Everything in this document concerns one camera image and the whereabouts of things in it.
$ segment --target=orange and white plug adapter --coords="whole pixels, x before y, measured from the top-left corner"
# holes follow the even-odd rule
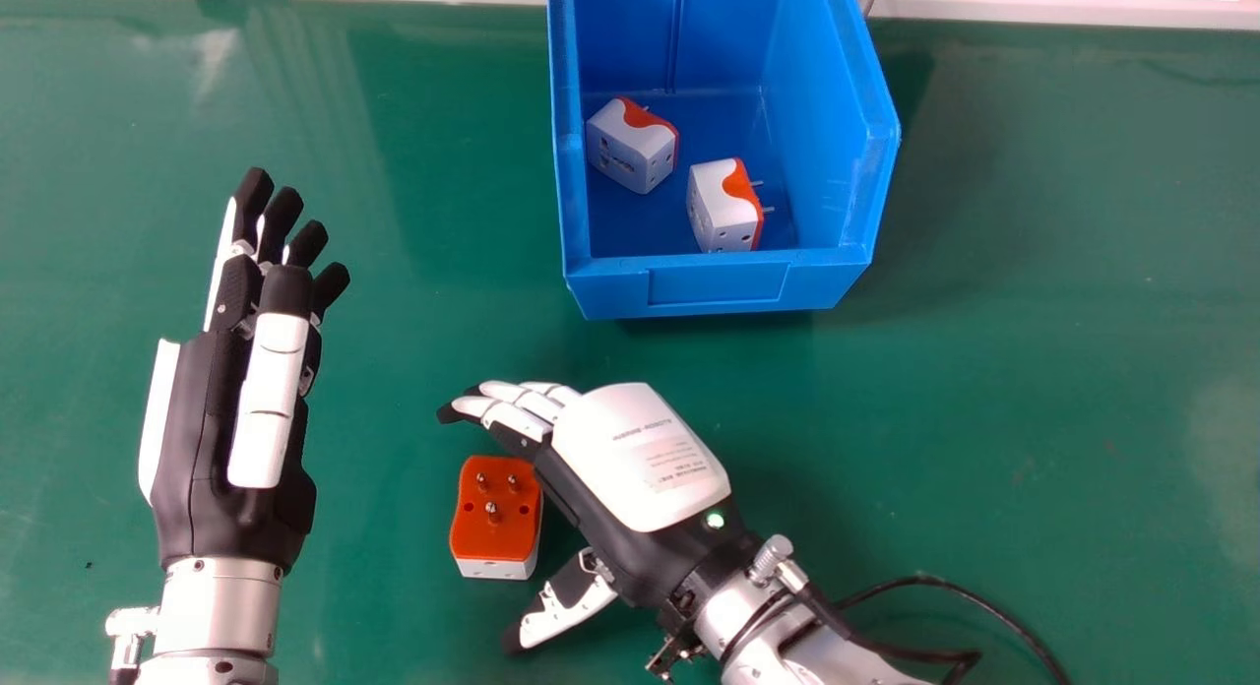
[[[586,161],[646,195],[678,165],[678,128],[626,97],[614,97],[586,120]]]
[[[543,495],[529,462],[469,457],[451,520],[451,555],[474,579],[527,579],[538,562]]]
[[[687,218],[696,233],[696,244],[706,253],[755,251],[761,242],[761,227],[771,209],[761,207],[748,179],[748,170],[737,157],[693,165],[687,179]]]

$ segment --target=blue plastic bin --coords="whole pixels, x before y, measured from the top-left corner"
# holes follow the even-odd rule
[[[564,278],[586,317],[832,309],[871,263],[901,128],[857,0],[549,0]],[[646,196],[588,169],[586,117],[624,94],[679,130]],[[740,156],[761,249],[703,254],[689,165]]]

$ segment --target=robotic arm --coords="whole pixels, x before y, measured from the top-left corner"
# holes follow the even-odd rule
[[[311,222],[285,244],[302,200],[273,188],[252,169],[228,201],[202,334],[158,342],[139,480],[166,583],[160,607],[106,621],[111,685],[278,682],[267,660],[281,582],[315,515],[305,398],[350,276],[330,263],[311,278],[328,233]]]
[[[590,548],[543,586],[504,635],[532,648],[621,599],[656,612],[665,643],[648,670],[717,659],[724,685],[929,685],[859,645],[791,541],[740,516],[722,465],[644,384],[591,393],[490,380],[438,410],[475,422],[534,466],[544,494]]]

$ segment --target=robotic hand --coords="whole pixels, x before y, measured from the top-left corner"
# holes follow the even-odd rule
[[[530,461],[590,543],[509,627],[509,652],[620,598],[658,613],[665,645],[646,667],[665,681],[679,660],[708,654],[726,685],[929,685],[859,645],[788,538],[762,541],[745,528],[722,465],[649,385],[580,394],[488,380],[437,417],[479,423]]]
[[[158,342],[139,475],[166,584],[160,607],[106,621],[111,685],[278,681],[267,659],[280,582],[315,515],[304,398],[324,314],[350,276],[330,263],[311,278],[328,233],[306,223],[285,246],[302,200],[273,188],[252,169],[228,201],[202,334]]]

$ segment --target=green table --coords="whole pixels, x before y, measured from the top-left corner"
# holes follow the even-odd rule
[[[462,580],[446,531],[464,457],[495,448],[432,419],[488,376],[656,385],[835,596],[931,572],[1081,684],[1260,681],[1260,38],[876,31],[905,142],[840,309],[617,325],[561,281],[543,11],[0,0],[0,681],[103,681],[106,613],[160,593],[152,349],[197,330],[248,165],[355,277],[311,398],[285,681],[649,682],[646,613],[491,646],[529,588]],[[553,520],[539,573],[577,545]],[[985,648],[975,684],[1046,681],[949,596],[853,618]]]

